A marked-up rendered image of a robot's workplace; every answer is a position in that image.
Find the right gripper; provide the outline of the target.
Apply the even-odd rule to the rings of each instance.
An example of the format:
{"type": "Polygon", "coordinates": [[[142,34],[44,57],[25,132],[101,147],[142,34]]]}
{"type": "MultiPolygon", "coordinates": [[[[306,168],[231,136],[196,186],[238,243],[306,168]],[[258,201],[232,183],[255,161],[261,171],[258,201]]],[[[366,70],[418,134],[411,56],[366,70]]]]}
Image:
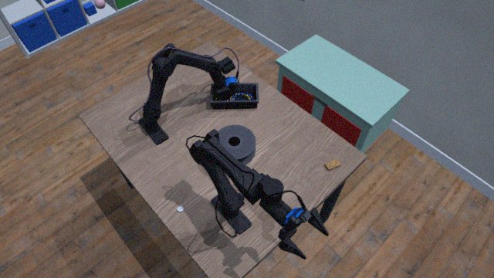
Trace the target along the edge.
{"type": "MultiPolygon", "coordinates": [[[[302,208],[291,209],[285,202],[283,202],[280,206],[280,209],[275,208],[271,213],[271,216],[282,226],[282,228],[279,230],[278,236],[281,239],[281,241],[279,242],[279,248],[289,253],[296,254],[303,259],[306,259],[306,256],[290,239],[296,233],[296,227],[299,226],[301,223],[292,225],[290,223],[291,221],[289,220],[291,216],[294,216],[296,219],[304,210],[302,208]]],[[[321,231],[324,235],[328,236],[329,233],[323,225],[318,210],[313,208],[309,212],[312,217],[308,220],[308,223],[321,231]]]]}

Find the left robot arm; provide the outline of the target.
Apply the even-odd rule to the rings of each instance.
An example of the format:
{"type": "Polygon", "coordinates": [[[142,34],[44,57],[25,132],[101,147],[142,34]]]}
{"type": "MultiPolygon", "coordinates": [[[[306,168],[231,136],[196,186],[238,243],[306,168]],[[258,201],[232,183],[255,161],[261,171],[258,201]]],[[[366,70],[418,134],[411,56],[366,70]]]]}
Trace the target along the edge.
{"type": "Polygon", "coordinates": [[[234,63],[228,56],[217,62],[213,57],[203,57],[178,49],[167,49],[160,52],[154,57],[152,63],[153,78],[152,87],[150,89],[151,94],[149,93],[150,98],[147,105],[143,107],[144,117],[139,119],[138,122],[143,129],[146,130],[156,145],[161,144],[169,138],[159,126],[157,120],[161,115],[161,99],[165,84],[168,77],[174,72],[177,64],[193,66],[204,70],[206,73],[210,74],[214,82],[219,82],[223,79],[221,71],[226,75],[235,69],[234,63]]]}

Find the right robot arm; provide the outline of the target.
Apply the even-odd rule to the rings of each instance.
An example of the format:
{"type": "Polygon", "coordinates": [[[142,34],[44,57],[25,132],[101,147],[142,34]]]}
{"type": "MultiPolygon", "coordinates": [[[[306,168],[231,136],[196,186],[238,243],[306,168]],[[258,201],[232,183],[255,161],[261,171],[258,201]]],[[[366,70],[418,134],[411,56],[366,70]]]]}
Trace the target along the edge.
{"type": "MultiPolygon", "coordinates": [[[[283,192],[283,184],[280,180],[271,178],[269,175],[264,175],[263,173],[260,174],[254,168],[251,169],[234,158],[221,145],[216,129],[207,133],[205,138],[208,141],[204,139],[203,141],[198,140],[194,142],[189,152],[193,159],[205,168],[217,189],[218,195],[211,200],[211,203],[215,206],[218,200],[216,205],[217,210],[219,210],[238,234],[242,234],[252,226],[252,223],[240,210],[245,204],[244,199],[246,198],[254,205],[260,198],[246,197],[245,193],[251,186],[253,176],[250,173],[242,172],[239,168],[243,171],[252,172],[255,176],[247,196],[262,197],[274,195],[283,192]],[[238,193],[232,187],[226,175],[230,177],[235,187],[242,194],[238,193]]],[[[278,209],[281,208],[280,205],[284,202],[281,200],[282,196],[283,194],[261,198],[259,205],[271,215],[276,207],[278,209]]]]}

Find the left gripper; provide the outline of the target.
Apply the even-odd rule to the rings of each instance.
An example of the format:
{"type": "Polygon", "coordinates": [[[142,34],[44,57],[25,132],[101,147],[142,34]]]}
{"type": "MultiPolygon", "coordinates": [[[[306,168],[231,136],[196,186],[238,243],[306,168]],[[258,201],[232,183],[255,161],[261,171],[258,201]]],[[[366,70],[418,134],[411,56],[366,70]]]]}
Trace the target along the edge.
{"type": "Polygon", "coordinates": [[[223,79],[221,81],[214,82],[217,94],[221,97],[228,98],[228,95],[230,93],[229,84],[235,83],[235,82],[238,82],[238,81],[234,76],[231,76],[231,77],[223,76],[223,79]],[[227,93],[227,96],[224,95],[226,93],[227,93]]]}

